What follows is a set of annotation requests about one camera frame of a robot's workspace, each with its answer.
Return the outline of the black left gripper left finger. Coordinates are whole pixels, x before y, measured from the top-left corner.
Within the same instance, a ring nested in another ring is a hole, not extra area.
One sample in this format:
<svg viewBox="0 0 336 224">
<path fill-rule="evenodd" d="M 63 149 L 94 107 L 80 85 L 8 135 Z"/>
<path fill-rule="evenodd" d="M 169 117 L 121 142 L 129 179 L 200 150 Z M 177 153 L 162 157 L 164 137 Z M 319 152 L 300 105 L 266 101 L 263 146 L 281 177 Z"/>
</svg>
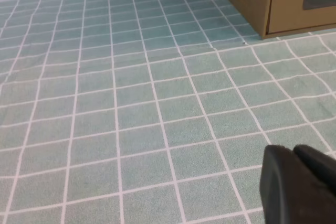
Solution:
<svg viewBox="0 0 336 224">
<path fill-rule="evenodd" d="M 265 223 L 335 223 L 335 182 L 323 182 L 290 150 L 268 145 L 259 184 Z"/>
</svg>

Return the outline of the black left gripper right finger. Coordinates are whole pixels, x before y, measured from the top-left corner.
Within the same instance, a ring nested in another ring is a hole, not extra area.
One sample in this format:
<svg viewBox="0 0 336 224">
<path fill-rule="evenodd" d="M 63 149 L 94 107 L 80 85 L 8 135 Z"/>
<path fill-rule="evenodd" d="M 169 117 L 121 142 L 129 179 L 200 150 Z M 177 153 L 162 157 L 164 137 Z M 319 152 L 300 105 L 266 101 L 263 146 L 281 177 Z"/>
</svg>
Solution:
<svg viewBox="0 0 336 224">
<path fill-rule="evenodd" d="M 321 181 L 335 182 L 335 159 L 308 145 L 296 145 L 293 151 Z"/>
</svg>

